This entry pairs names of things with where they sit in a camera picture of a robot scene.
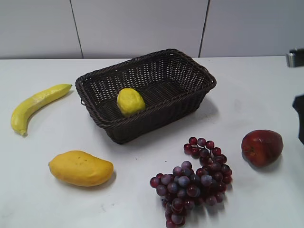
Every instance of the dark brown basket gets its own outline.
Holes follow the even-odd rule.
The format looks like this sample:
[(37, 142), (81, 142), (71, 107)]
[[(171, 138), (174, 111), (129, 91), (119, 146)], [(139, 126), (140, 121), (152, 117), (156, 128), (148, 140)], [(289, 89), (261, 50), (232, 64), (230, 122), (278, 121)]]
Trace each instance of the dark brown basket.
[[(176, 49), (150, 53), (76, 80), (81, 103), (118, 144), (194, 112), (215, 85), (206, 68)], [(142, 95), (146, 110), (124, 117), (116, 99), (128, 87)]]

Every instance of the banana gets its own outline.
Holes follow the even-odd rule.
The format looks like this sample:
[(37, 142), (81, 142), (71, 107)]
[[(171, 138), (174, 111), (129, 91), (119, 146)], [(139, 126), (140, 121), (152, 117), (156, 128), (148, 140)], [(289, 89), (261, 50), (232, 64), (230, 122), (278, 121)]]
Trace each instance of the banana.
[(11, 127), (21, 135), (27, 135), (29, 118), (38, 109), (66, 95), (72, 85), (59, 84), (26, 99), (14, 110)]

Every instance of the white table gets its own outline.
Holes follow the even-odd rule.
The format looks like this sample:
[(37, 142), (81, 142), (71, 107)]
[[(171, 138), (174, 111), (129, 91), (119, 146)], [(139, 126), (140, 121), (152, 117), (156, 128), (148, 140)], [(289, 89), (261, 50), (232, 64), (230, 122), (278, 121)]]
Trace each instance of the white table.
[[(0, 61), (0, 228), (162, 228), (164, 211), (149, 185), (159, 172), (189, 160), (191, 136), (213, 140), (233, 171), (227, 200), (187, 216), (187, 228), (304, 227), (304, 147), (297, 139), (295, 95), (304, 93), (304, 68), (287, 68), (285, 57), (195, 59), (217, 79), (200, 108), (175, 123), (126, 145), (99, 129), (73, 92), (30, 120), (28, 136), (11, 129), (14, 108), (25, 98), (75, 80), (123, 59)], [(283, 156), (256, 171), (241, 156), (244, 135), (270, 129), (284, 140)], [(48, 162), (83, 150), (113, 162), (115, 180), (91, 189), (57, 181)]]

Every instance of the yellow lemon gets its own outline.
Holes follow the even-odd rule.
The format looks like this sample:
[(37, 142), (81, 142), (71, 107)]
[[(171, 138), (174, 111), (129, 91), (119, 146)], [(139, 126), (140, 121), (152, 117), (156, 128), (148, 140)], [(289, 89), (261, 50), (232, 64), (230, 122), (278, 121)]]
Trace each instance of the yellow lemon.
[(133, 115), (146, 108), (142, 96), (132, 88), (122, 89), (117, 97), (117, 105), (126, 117)]
[(49, 164), (51, 173), (61, 181), (91, 187), (108, 181), (113, 164), (83, 151), (68, 151), (57, 155)]

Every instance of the apple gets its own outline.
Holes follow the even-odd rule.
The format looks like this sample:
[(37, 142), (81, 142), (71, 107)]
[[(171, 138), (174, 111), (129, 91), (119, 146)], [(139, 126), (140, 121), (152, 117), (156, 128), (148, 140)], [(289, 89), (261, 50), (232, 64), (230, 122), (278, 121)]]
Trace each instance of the apple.
[(283, 140), (277, 132), (255, 130), (245, 135), (241, 148), (251, 164), (262, 168), (273, 163), (281, 155)]

